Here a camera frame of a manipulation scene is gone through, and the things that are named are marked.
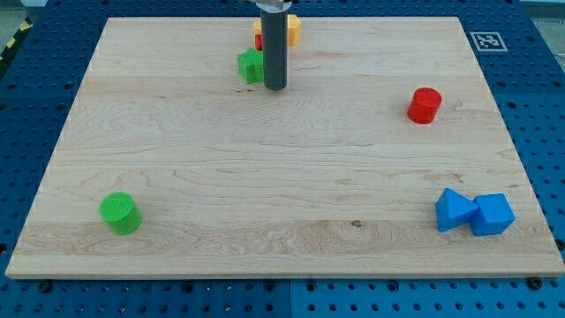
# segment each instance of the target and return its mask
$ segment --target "blue triangular prism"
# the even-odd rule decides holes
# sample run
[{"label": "blue triangular prism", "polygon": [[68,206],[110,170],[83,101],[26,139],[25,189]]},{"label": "blue triangular prism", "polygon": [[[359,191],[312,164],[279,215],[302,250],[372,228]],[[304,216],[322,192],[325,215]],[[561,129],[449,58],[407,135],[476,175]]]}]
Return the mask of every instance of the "blue triangular prism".
[{"label": "blue triangular prism", "polygon": [[477,203],[461,194],[446,188],[435,203],[438,218],[438,231],[444,232],[470,221],[478,211]]}]

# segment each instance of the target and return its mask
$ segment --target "wood grain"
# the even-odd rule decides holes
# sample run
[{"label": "wood grain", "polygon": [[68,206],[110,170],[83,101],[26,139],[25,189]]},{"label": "wood grain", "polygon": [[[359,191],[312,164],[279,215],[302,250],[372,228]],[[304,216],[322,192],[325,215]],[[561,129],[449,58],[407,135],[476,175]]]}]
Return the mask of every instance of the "wood grain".
[{"label": "wood grain", "polygon": [[[455,18],[303,19],[281,93],[245,85],[254,19],[109,19],[7,275],[559,276],[563,261]],[[406,117],[422,86],[436,120]],[[439,233],[445,187],[505,193],[502,235]],[[126,191],[144,220],[98,216]]]}]

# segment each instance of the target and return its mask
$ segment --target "blue table surface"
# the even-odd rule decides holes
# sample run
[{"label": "blue table surface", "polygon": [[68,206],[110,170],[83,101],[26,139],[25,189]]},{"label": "blue table surface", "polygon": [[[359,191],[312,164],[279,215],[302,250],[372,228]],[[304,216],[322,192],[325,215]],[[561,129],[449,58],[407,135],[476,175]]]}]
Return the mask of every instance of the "blue table surface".
[{"label": "blue table surface", "polygon": [[[565,74],[517,0],[293,3],[291,13],[298,16],[459,17],[552,233],[564,245]],[[258,15],[256,6],[243,0],[48,2],[0,81],[0,317],[565,316],[563,277],[185,282],[6,277],[107,17]],[[497,32],[508,51],[478,50],[471,32]]]}]

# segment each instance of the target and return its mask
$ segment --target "red block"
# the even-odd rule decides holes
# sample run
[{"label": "red block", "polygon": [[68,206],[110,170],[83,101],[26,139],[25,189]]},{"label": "red block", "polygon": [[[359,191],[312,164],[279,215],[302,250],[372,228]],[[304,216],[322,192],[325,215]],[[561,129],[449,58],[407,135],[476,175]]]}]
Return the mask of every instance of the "red block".
[{"label": "red block", "polygon": [[441,105],[441,94],[433,88],[422,87],[414,92],[408,117],[418,124],[429,124]]},{"label": "red block", "polygon": [[256,50],[263,50],[263,36],[261,34],[255,35],[255,49]]}]

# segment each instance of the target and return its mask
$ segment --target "blue cube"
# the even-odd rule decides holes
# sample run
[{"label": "blue cube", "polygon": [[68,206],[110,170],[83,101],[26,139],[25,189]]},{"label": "blue cube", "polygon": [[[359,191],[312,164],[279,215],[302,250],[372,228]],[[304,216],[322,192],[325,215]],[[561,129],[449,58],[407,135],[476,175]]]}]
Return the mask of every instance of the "blue cube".
[{"label": "blue cube", "polygon": [[469,222],[477,210],[478,205],[475,202],[446,188],[435,203],[438,231],[444,232]]},{"label": "blue cube", "polygon": [[478,211],[471,218],[475,236],[501,234],[516,220],[502,193],[480,195],[473,201],[478,204]]}]

